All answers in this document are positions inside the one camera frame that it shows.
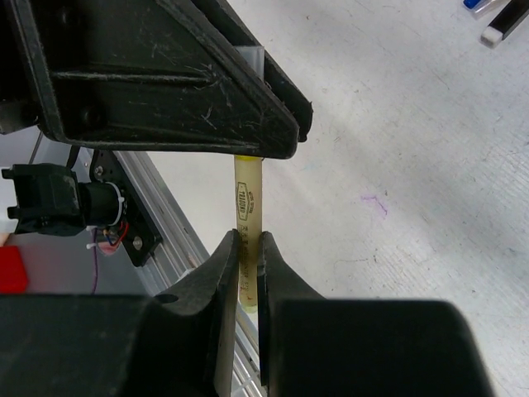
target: marker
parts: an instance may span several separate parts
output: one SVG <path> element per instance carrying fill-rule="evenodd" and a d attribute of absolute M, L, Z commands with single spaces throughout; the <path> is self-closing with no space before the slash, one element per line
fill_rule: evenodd
<path fill-rule="evenodd" d="M 481 42 L 494 48 L 505 40 L 529 14 L 529 1 L 511 0 L 481 34 Z"/>
<path fill-rule="evenodd" d="M 469 10 L 471 10 L 472 8 L 476 7 L 480 1 L 481 0 L 463 0 L 463 4 Z"/>
<path fill-rule="evenodd" d="M 483 15 L 494 11 L 496 8 L 504 6 L 508 0 L 482 0 L 472 9 L 472 15 L 475 19 L 480 19 Z"/>

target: blue object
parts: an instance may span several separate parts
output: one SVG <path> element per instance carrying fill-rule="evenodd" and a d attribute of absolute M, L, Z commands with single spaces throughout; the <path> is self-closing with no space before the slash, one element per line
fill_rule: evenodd
<path fill-rule="evenodd" d="M 476 7 L 480 1 L 481 0 L 463 0 L 463 4 L 465 7 L 471 10 L 472 8 Z"/>

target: black marker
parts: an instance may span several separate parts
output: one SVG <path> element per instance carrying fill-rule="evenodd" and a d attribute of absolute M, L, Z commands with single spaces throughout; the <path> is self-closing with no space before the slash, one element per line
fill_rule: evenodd
<path fill-rule="evenodd" d="M 511 0 L 481 34 L 481 42 L 494 48 L 505 40 L 529 14 L 529 0 Z"/>

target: white floor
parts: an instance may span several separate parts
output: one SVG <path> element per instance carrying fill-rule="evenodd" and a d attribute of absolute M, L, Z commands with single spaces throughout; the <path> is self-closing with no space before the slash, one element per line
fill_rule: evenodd
<path fill-rule="evenodd" d="M 434 298 L 469 320 L 500 396 L 529 395 L 529 21 L 496 50 L 459 0 L 231 0 L 313 101 L 264 162 L 264 226 L 328 297 Z M 152 154 L 211 251 L 228 155 Z"/>

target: red object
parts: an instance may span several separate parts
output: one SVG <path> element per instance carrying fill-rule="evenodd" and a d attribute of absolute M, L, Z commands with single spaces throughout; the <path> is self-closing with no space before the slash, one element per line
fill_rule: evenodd
<path fill-rule="evenodd" d="M 0 247 L 0 294 L 21 294 L 28 284 L 26 268 L 17 246 Z"/>

